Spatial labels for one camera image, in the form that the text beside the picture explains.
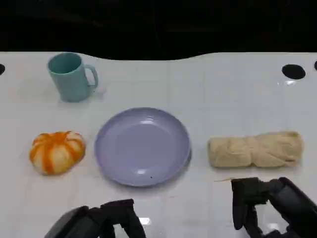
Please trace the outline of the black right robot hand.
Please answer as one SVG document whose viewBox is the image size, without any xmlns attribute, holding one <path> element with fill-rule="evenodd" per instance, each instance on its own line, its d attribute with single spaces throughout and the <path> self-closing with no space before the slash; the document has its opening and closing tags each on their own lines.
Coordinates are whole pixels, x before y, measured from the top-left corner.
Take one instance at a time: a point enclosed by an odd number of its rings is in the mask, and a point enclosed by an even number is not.
<svg viewBox="0 0 317 238">
<path fill-rule="evenodd" d="M 244 228 L 251 238 L 315 238 L 317 205 L 285 177 L 261 181 L 258 178 L 231 180 L 234 228 Z M 288 223 L 285 233 L 264 234 L 258 226 L 256 206 L 270 202 Z"/>
</svg>

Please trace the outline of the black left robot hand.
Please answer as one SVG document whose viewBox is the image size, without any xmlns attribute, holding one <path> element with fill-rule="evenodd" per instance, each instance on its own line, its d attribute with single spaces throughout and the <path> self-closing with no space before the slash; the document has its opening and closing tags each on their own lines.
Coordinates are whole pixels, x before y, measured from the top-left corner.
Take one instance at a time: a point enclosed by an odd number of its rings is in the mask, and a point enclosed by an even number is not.
<svg viewBox="0 0 317 238">
<path fill-rule="evenodd" d="M 134 200 L 111 201 L 100 207 L 81 206 L 64 213 L 46 233 L 46 238 L 114 238 L 120 225 L 129 238 L 145 238 Z"/>
</svg>

